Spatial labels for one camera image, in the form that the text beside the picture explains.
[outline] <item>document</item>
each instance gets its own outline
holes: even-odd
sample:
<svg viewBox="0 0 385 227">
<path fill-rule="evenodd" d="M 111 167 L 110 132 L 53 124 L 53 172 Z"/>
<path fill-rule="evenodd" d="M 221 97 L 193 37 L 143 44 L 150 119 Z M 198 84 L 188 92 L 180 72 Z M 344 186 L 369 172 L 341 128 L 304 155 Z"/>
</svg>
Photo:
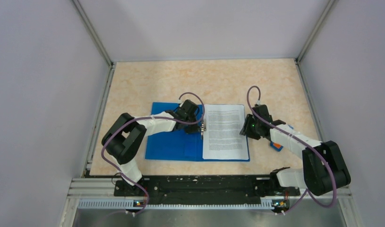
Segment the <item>document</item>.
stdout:
<svg viewBox="0 0 385 227">
<path fill-rule="evenodd" d="M 248 160 L 244 105 L 205 105 L 203 159 Z"/>
</svg>

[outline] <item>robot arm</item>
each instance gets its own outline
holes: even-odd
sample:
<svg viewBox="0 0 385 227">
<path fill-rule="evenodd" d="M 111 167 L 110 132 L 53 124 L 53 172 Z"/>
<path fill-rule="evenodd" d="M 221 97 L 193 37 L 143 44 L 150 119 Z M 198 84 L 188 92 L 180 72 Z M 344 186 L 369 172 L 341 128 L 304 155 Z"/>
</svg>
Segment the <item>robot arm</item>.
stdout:
<svg viewBox="0 0 385 227">
<path fill-rule="evenodd" d="M 157 117 L 167 117 L 171 119 L 180 120 L 183 122 L 197 121 L 195 112 L 198 106 L 190 100 L 181 103 L 176 110 L 168 110 L 159 114 L 149 116 L 150 119 L 138 120 L 131 123 L 123 129 L 124 133 L 129 133 L 127 137 L 123 133 L 117 134 L 106 147 L 107 152 L 112 157 L 114 163 L 120 168 L 128 178 L 134 182 L 138 182 L 142 178 L 141 171 L 139 171 L 135 161 L 135 155 L 138 152 L 144 137 L 165 132 L 176 131 L 183 129 L 186 133 L 198 132 L 200 126 L 198 124 L 185 125 L 167 119 L 155 119 Z M 130 114 L 123 113 L 116 120 L 113 126 L 105 134 L 102 139 L 102 145 L 125 123 L 134 119 Z"/>
<path fill-rule="evenodd" d="M 273 143 L 286 147 L 303 161 L 303 169 L 283 168 L 273 171 L 272 173 L 276 174 L 278 186 L 308 188 L 318 196 L 333 189 L 330 176 L 321 160 L 305 145 L 293 139 L 292 135 L 316 149 L 328 162 L 334 174 L 337 188 L 346 186 L 351 182 L 351 176 L 335 142 L 321 142 L 311 139 L 295 131 L 281 120 L 273 121 L 266 105 L 255 105 L 253 110 L 272 125 L 286 131 L 288 135 L 271 128 L 251 114 L 247 115 L 240 134 L 256 140 L 266 138 Z"/>
</svg>

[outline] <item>speckled tabletop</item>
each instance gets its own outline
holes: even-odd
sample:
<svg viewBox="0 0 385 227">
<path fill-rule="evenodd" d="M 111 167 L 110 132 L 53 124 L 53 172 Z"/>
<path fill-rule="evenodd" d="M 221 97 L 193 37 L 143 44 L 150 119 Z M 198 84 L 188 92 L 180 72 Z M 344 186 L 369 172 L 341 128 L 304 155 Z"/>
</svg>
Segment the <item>speckled tabletop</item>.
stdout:
<svg viewBox="0 0 385 227">
<path fill-rule="evenodd" d="M 146 61 L 119 62 L 116 65 L 103 115 L 91 175 L 113 175 L 114 167 L 101 158 L 103 135 L 120 114 L 145 116 L 152 102 L 177 102 L 191 91 L 205 104 L 246 104 L 251 85 L 262 90 L 261 103 L 267 104 L 273 119 L 281 119 L 305 135 L 317 139 L 316 130 L 293 59 Z M 252 91 L 251 103 L 257 92 Z M 284 166 L 302 167 L 290 151 L 277 152 L 265 139 L 248 139 L 250 162 L 186 162 L 145 160 L 146 138 L 137 153 L 144 175 L 233 175 L 267 174 Z"/>
</svg>

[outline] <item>white cable tie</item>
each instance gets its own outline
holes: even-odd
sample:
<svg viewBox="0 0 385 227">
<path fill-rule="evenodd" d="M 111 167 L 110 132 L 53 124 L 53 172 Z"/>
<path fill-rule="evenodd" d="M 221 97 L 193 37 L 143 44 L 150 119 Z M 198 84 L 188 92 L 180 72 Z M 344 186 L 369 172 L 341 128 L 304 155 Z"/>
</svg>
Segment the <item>white cable tie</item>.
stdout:
<svg viewBox="0 0 385 227">
<path fill-rule="evenodd" d="M 154 115 L 152 114 L 151 115 L 151 118 L 152 118 L 152 121 L 150 122 L 151 126 L 149 127 L 149 130 L 146 131 L 146 133 L 148 135 L 151 135 L 151 133 L 155 130 L 156 128 L 156 124 L 155 124 L 155 117 Z"/>
<path fill-rule="evenodd" d="M 291 150 L 291 140 L 292 140 L 292 136 L 293 134 L 292 133 L 289 133 L 288 134 L 288 150 Z"/>
</svg>

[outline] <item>blue sheet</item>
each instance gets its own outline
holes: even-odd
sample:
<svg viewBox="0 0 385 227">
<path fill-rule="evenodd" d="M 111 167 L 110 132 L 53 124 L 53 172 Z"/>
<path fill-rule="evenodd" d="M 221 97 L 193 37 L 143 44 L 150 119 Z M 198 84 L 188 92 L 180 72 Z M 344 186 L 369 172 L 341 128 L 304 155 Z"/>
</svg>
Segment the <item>blue sheet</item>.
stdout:
<svg viewBox="0 0 385 227">
<path fill-rule="evenodd" d="M 202 105 L 199 106 L 197 119 L 202 116 Z M 152 114 L 160 114 L 165 110 L 174 110 L 177 103 L 152 103 Z M 161 132 L 148 137 L 145 159 L 178 160 L 178 161 L 244 161 L 248 160 L 214 160 L 203 159 L 203 140 L 199 132 L 186 134 L 184 130 Z"/>
</svg>

